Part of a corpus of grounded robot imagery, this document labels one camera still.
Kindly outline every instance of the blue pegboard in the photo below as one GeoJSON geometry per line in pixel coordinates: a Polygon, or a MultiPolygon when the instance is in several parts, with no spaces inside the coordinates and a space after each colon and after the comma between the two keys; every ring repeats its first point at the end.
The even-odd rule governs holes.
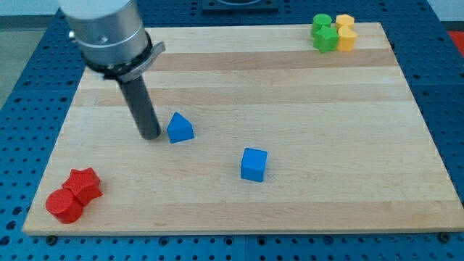
{"type": "MultiPolygon", "coordinates": [[[[197,0],[138,1],[147,27],[381,22],[464,200],[464,60],[425,0],[281,0],[274,11],[202,13],[197,0]]],[[[464,260],[464,233],[365,236],[45,237],[21,232],[85,65],[58,12],[0,112],[0,260],[464,260]]]]}

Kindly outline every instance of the blue block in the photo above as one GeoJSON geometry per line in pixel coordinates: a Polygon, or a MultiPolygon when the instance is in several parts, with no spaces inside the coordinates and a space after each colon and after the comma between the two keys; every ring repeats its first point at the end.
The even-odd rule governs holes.
{"type": "Polygon", "coordinates": [[[172,144],[195,137],[193,125],[178,112],[174,113],[171,122],[167,126],[167,134],[172,144]]]}
{"type": "Polygon", "coordinates": [[[267,158],[268,153],[265,151],[246,148],[240,164],[241,178],[262,182],[267,158]]]}

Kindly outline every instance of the toy block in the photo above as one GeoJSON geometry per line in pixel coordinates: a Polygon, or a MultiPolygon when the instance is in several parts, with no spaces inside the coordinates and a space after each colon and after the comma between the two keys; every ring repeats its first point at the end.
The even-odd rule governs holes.
{"type": "Polygon", "coordinates": [[[71,170],[70,177],[63,183],[62,187],[69,189],[85,207],[92,199],[103,195],[99,185],[100,179],[90,167],[85,170],[71,170]]]}
{"type": "Polygon", "coordinates": [[[338,43],[339,34],[336,29],[323,26],[316,32],[312,45],[321,53],[326,53],[327,51],[335,51],[338,43]]]}
{"type": "Polygon", "coordinates": [[[322,27],[330,27],[332,23],[332,17],[328,16],[327,14],[317,14],[312,19],[312,30],[311,36],[315,37],[317,31],[319,31],[322,27]]]}
{"type": "Polygon", "coordinates": [[[337,31],[342,26],[348,26],[349,29],[353,30],[353,28],[355,28],[355,18],[348,14],[337,15],[335,19],[335,27],[337,31]]]}
{"type": "Polygon", "coordinates": [[[338,51],[352,51],[355,47],[357,33],[344,25],[339,29],[339,44],[336,46],[338,51]]]}
{"type": "Polygon", "coordinates": [[[167,126],[170,142],[186,141],[195,137],[194,127],[184,116],[176,112],[167,126]]]}
{"type": "Polygon", "coordinates": [[[268,153],[263,150],[246,148],[241,158],[241,178],[263,182],[267,158],[268,153]]]}
{"type": "Polygon", "coordinates": [[[45,208],[63,224],[75,222],[81,217],[83,211],[82,204],[67,188],[51,193],[46,199],[45,208]]]}

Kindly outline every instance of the yellow hexagon block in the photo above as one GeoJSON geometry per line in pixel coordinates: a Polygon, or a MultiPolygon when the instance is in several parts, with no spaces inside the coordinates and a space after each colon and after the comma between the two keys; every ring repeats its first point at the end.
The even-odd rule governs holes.
{"type": "Polygon", "coordinates": [[[337,51],[352,51],[355,47],[357,33],[351,30],[349,26],[344,25],[339,28],[339,43],[336,46],[337,51]]]}
{"type": "Polygon", "coordinates": [[[338,30],[342,26],[348,26],[349,29],[353,30],[353,28],[355,27],[354,17],[348,14],[337,15],[335,20],[335,27],[338,30]]]}

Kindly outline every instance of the wooden cutting board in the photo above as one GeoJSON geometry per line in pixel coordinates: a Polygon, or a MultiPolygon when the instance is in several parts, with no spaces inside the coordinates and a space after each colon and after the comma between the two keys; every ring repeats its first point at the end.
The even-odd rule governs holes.
{"type": "Polygon", "coordinates": [[[164,129],[140,138],[112,81],[86,71],[43,175],[30,235],[462,231],[464,209],[378,23],[321,54],[311,25],[152,28],[144,74],[164,129]],[[170,144],[174,112],[194,140],[170,144]],[[268,151],[264,183],[239,177],[268,151]],[[70,169],[104,196],[62,225],[44,208],[70,169]]]}

